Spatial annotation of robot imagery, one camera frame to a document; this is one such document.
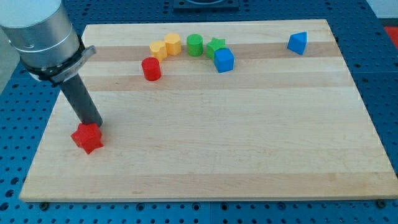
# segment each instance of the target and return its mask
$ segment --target toy block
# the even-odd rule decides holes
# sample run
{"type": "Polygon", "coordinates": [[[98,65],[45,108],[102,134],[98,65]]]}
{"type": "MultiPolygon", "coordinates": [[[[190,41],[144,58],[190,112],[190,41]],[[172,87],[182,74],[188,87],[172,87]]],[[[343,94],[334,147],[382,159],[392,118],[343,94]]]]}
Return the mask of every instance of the toy block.
{"type": "Polygon", "coordinates": [[[199,57],[203,54],[203,38],[199,34],[191,34],[187,37],[188,54],[199,57]]]}
{"type": "Polygon", "coordinates": [[[181,39],[178,34],[167,34],[164,41],[169,55],[178,55],[181,52],[181,39]]]}
{"type": "Polygon", "coordinates": [[[299,55],[304,54],[305,47],[307,46],[307,32],[292,34],[287,44],[287,48],[296,52],[299,55]]]}
{"type": "Polygon", "coordinates": [[[212,38],[206,46],[206,56],[214,61],[214,53],[219,49],[225,48],[225,39],[212,38]]]}
{"type": "Polygon", "coordinates": [[[162,40],[153,41],[150,43],[150,52],[152,57],[157,58],[160,62],[167,58],[166,43],[162,40]]]}
{"type": "Polygon", "coordinates": [[[148,81],[156,81],[162,76],[162,72],[160,71],[160,63],[157,58],[145,58],[142,61],[141,66],[142,70],[144,71],[144,77],[148,81]]]}
{"type": "Polygon", "coordinates": [[[233,70],[234,61],[235,57],[230,49],[220,49],[215,52],[214,65],[220,73],[233,70]]]}
{"type": "Polygon", "coordinates": [[[102,133],[96,123],[79,124],[77,131],[70,137],[80,148],[83,148],[87,154],[90,154],[99,147],[104,145],[101,142],[102,133]]]}

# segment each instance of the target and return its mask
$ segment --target green cylinder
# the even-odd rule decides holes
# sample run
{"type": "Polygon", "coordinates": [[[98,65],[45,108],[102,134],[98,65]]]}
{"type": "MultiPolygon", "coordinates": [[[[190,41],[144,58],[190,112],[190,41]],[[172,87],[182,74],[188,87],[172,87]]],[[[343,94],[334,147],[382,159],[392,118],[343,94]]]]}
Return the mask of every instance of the green cylinder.
{"type": "Polygon", "coordinates": [[[188,54],[198,57],[203,54],[203,38],[199,34],[191,34],[187,37],[188,54]]]}

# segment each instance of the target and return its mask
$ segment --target blue pegboard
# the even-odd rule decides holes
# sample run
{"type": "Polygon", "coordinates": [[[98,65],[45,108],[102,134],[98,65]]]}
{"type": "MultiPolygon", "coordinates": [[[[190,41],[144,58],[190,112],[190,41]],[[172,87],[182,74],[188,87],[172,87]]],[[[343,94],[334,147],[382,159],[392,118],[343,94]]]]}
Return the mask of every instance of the blue pegboard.
{"type": "MultiPolygon", "coordinates": [[[[67,0],[65,6],[79,34],[86,24],[327,19],[398,172],[398,53],[365,0],[239,0],[239,10],[182,12],[173,12],[171,0],[67,0]]],[[[18,65],[0,96],[0,224],[398,223],[398,200],[51,203],[42,211],[17,196],[58,93],[18,65]]]]}

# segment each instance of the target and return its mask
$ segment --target green star block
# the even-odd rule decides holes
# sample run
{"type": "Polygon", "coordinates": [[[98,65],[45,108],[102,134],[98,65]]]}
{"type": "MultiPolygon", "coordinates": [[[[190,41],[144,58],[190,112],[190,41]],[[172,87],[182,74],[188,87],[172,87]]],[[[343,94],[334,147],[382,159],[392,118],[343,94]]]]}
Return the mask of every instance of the green star block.
{"type": "Polygon", "coordinates": [[[206,46],[206,56],[214,61],[214,52],[219,49],[225,49],[225,39],[212,38],[206,46]]]}

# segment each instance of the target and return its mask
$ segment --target wooden table surface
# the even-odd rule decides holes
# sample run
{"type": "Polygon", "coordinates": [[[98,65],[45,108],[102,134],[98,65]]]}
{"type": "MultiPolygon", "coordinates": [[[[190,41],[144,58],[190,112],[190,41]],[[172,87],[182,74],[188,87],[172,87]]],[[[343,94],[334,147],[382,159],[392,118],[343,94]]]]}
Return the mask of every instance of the wooden table surface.
{"type": "Polygon", "coordinates": [[[89,25],[81,69],[105,147],[86,155],[60,94],[21,192],[27,202],[396,198],[398,181],[325,20],[89,25]],[[304,56],[286,49],[308,32],[304,56]],[[219,74],[186,49],[148,82],[169,32],[225,38],[219,74]]]}

